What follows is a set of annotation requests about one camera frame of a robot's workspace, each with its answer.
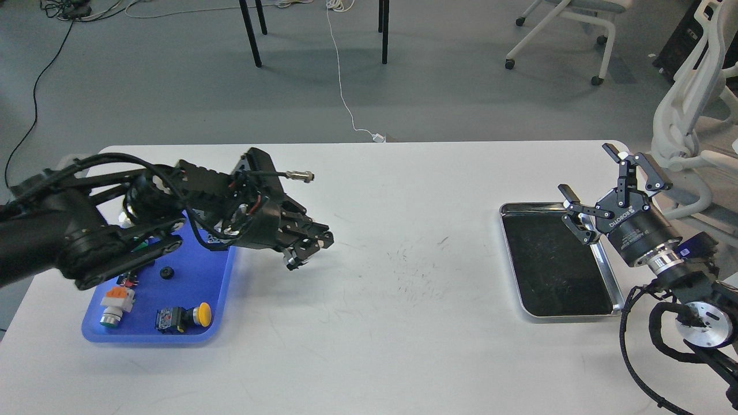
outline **metal connector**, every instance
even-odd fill
[[[310,171],[287,171],[286,177],[292,180],[300,180],[305,183],[310,183],[315,180],[315,175]]]

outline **chair leg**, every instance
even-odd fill
[[[378,32],[382,33],[382,24],[384,23],[384,0],[379,0],[379,29]]]
[[[256,37],[254,36],[254,27],[251,25],[251,17],[249,16],[249,6],[246,0],[238,0],[241,6],[241,15],[244,17],[244,25],[246,25],[246,34],[249,36],[251,44],[251,53],[254,55],[254,64],[257,68],[261,68],[261,56],[259,56],[259,47],[256,46]]]
[[[604,46],[604,54],[602,55],[602,64],[600,65],[600,71],[597,76],[592,77],[592,84],[599,85],[607,75],[607,66],[610,65],[610,56],[613,54],[613,44],[615,44],[615,24],[612,19],[604,19],[594,16],[581,15],[579,13],[573,13],[564,11],[561,13],[561,17],[569,18],[571,20],[583,21],[584,23],[595,24],[602,26],[606,30],[607,43]]]
[[[549,24],[551,20],[554,19],[554,17],[561,14],[564,11],[564,9],[569,5],[569,3],[571,3],[571,0],[562,0],[561,3],[558,3],[556,7],[554,7],[553,10],[549,14],[547,14],[546,17],[544,17],[543,20],[541,20],[541,22],[538,23],[530,31],[529,34],[527,34],[517,45],[515,45],[514,48],[512,48],[510,52],[508,52],[505,59],[507,61],[512,61],[513,59],[515,59],[515,55],[517,55],[518,52],[520,52],[520,50],[523,47],[525,47],[525,45],[528,44],[528,42],[530,42],[531,39],[533,39],[538,34],[538,32],[543,30],[543,28],[546,27],[546,25]]]
[[[261,0],[256,0],[256,14],[259,15],[259,25],[261,25],[261,34],[266,34],[266,22],[264,21],[264,10],[261,6]]]
[[[543,0],[536,0],[536,1],[534,1],[533,4],[531,4],[530,6],[528,6],[528,8],[525,9],[525,11],[523,12],[523,14],[520,15],[519,18],[517,18],[517,20],[515,21],[515,24],[517,24],[518,26],[522,26],[523,25],[523,22],[525,21],[525,18],[528,17],[528,16],[530,16],[531,13],[533,13],[533,10],[535,10],[536,7],[538,7],[538,5],[541,4],[541,3],[543,3]]]
[[[387,64],[387,43],[390,37],[390,0],[382,0],[382,64]]]

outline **cable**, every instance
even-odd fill
[[[354,3],[356,3],[356,0],[351,0],[351,4],[346,7],[343,0],[325,0],[325,7],[337,13],[344,13],[348,12],[354,6]]]
[[[351,128],[353,128],[354,131],[356,131],[356,132],[365,131],[367,134],[369,134],[372,137],[372,140],[374,140],[375,142],[378,142],[378,143],[382,143],[382,142],[384,142],[384,137],[382,135],[380,135],[380,134],[374,134],[373,132],[371,132],[371,131],[369,131],[367,129],[357,128],[356,127],[356,123],[354,122],[354,113],[351,112],[351,110],[348,108],[348,104],[346,104],[346,99],[343,97],[343,84],[341,82],[341,57],[340,57],[340,55],[338,53],[338,44],[336,44],[336,37],[333,36],[333,25],[331,24],[331,15],[329,13],[332,9],[328,6],[328,3],[330,3],[330,2],[331,2],[331,0],[326,0],[326,4],[325,4],[325,17],[328,19],[328,28],[331,31],[331,39],[333,39],[333,46],[336,48],[336,63],[338,65],[338,91],[339,91],[339,93],[341,95],[341,101],[343,101],[343,106],[346,108],[346,111],[348,111],[348,114],[351,116]],[[348,10],[348,9],[340,10],[339,13],[345,12],[346,10]]]
[[[647,294],[650,292],[651,289],[649,287],[633,287],[630,292],[628,293],[628,297],[625,300],[625,304],[623,305],[623,312],[620,316],[620,352],[623,354],[623,361],[625,362],[625,366],[628,368],[628,373],[635,381],[635,384],[638,385],[641,390],[648,395],[649,398],[656,401],[656,404],[659,408],[665,408],[674,414],[678,415],[693,415],[691,412],[685,411],[682,408],[674,405],[670,401],[668,401],[666,398],[662,397],[661,395],[657,394],[653,389],[649,388],[648,385],[641,379],[641,377],[638,376],[638,374],[635,373],[635,369],[633,368],[633,365],[630,363],[630,359],[628,358],[628,351],[625,344],[625,331],[627,330],[627,324],[628,324],[628,314],[630,313],[630,310],[633,308],[636,302],[638,302],[639,299],[644,294]]]
[[[278,9],[286,9],[287,7],[292,6],[293,4],[308,4],[312,3],[313,0],[279,0],[276,3],[271,4],[262,4],[262,7],[268,7],[268,6],[274,6]],[[136,16],[132,15],[128,12],[128,10],[134,6],[135,4],[140,3],[140,0],[134,0],[132,1],[125,9],[125,15],[132,18],[159,18],[159,17],[166,17],[166,16],[174,16],[178,14],[185,14],[185,13],[198,13],[198,12],[212,12],[216,10],[231,10],[231,9],[240,9],[240,6],[229,6],[229,7],[214,7],[211,9],[195,9],[195,10],[180,10],[176,12],[171,13],[164,13],[161,15],[154,15],[154,16]],[[256,6],[249,6],[249,9],[253,9]]]
[[[10,188],[10,183],[7,180],[7,170],[10,167],[10,159],[13,158],[13,155],[18,150],[18,148],[23,144],[23,141],[25,141],[28,138],[28,135],[31,134],[31,131],[34,127],[36,127],[36,123],[38,122],[38,101],[36,100],[36,88],[38,87],[38,81],[41,79],[41,76],[44,74],[44,72],[56,61],[56,58],[59,57],[59,54],[61,53],[61,50],[64,48],[64,44],[66,43],[66,39],[69,37],[70,32],[72,31],[72,26],[74,26],[74,21],[69,24],[69,29],[66,31],[66,35],[64,36],[64,40],[61,41],[61,46],[59,46],[59,50],[56,51],[56,55],[54,55],[54,58],[49,62],[48,65],[44,68],[44,70],[41,71],[40,74],[38,74],[38,77],[36,78],[36,82],[33,84],[33,124],[31,124],[31,128],[28,129],[26,134],[21,138],[21,141],[18,141],[18,144],[15,145],[15,148],[13,151],[10,152],[10,156],[8,156],[7,161],[5,162],[5,171],[4,171],[4,178],[5,178],[5,187]]]
[[[5,211],[13,211],[18,208],[19,205],[23,205],[24,203],[27,203],[33,198],[35,198],[38,194],[40,194],[42,191],[46,190],[50,186],[58,184],[60,181],[64,180],[67,177],[71,177],[74,174],[85,171],[88,168],[97,166],[97,165],[105,165],[105,164],[112,164],[112,163],[118,163],[118,162],[125,162],[125,163],[132,163],[141,165],[144,168],[147,168],[151,173],[158,176],[162,182],[171,190],[174,197],[177,198],[182,204],[184,205],[184,210],[187,212],[187,217],[189,218],[190,226],[193,229],[193,232],[195,233],[195,239],[202,245],[203,247],[207,248],[208,250],[225,250],[232,244],[236,242],[238,238],[241,237],[240,234],[236,235],[227,235],[221,232],[218,232],[213,226],[206,223],[203,218],[200,217],[199,214],[197,214],[191,207],[187,205],[185,196],[182,194],[182,192],[176,187],[174,182],[172,182],[172,179],[164,174],[158,167],[155,165],[146,162],[139,157],[131,156],[130,154],[123,154],[123,153],[102,153],[102,154],[96,154],[94,156],[87,157],[82,160],[75,159],[74,164],[69,165],[60,171],[56,171],[55,173],[48,176],[46,179],[34,184],[28,190],[23,192],[21,195],[19,195],[15,200],[9,202],[7,205],[4,206]],[[207,242],[202,240],[202,237],[199,235],[199,232],[197,231],[197,228],[195,226],[195,222],[199,224],[203,229],[205,229],[207,232],[209,232],[211,235],[216,237],[217,239],[221,240],[227,240],[229,242],[223,243],[223,244],[208,244]]]

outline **table surface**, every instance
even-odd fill
[[[278,170],[316,174],[283,184],[335,244],[292,272],[279,253],[240,249],[221,327],[193,346],[89,343],[92,291],[37,276],[0,343],[0,413],[664,414],[624,367],[618,318],[537,323],[514,288],[498,209],[561,201],[563,182],[594,203],[617,177],[600,145],[255,145]],[[228,172],[248,147],[106,151]],[[652,279],[607,249],[624,293]],[[651,306],[628,331],[643,379],[690,411],[732,412],[717,375],[654,349]]]

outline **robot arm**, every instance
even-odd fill
[[[738,340],[738,289],[717,280],[718,269],[712,258],[716,241],[701,233],[682,243],[681,236],[652,203],[652,197],[671,188],[672,183],[650,155],[618,153],[611,144],[603,148],[620,166],[615,188],[593,207],[582,205],[568,185],[560,185],[559,190],[568,201],[562,220],[583,244],[594,244],[605,235],[629,267],[647,265],[656,276],[640,295],[634,295],[636,287],[628,296],[621,324],[621,347],[624,348],[625,323],[632,304],[646,292],[654,296],[664,292],[660,299],[673,297],[678,303],[660,302],[652,310],[649,333],[653,344],[681,362],[709,365],[729,384],[726,396],[738,409],[738,364],[718,350]],[[648,176],[645,191],[638,189],[637,167]],[[677,329],[693,353],[678,352],[664,343],[664,312],[677,315]],[[631,369],[625,351],[624,357]],[[657,399],[658,395],[634,371],[631,375],[651,398]],[[663,398],[657,400],[659,406],[682,413],[678,407],[665,405]]]
[[[95,165],[132,162],[143,169],[78,179]],[[173,232],[189,219],[208,250],[230,246],[282,252],[297,269],[333,244],[328,226],[284,193],[280,176],[310,182],[310,172],[277,172],[271,157],[251,148],[230,174],[184,160],[152,165],[127,154],[98,154],[62,171],[45,170],[11,188],[15,199],[0,207],[0,287],[58,268],[78,289],[94,287],[173,252]],[[108,190],[92,194],[96,188]],[[97,206],[123,197],[130,227],[108,224]],[[197,227],[212,241],[205,241]]]

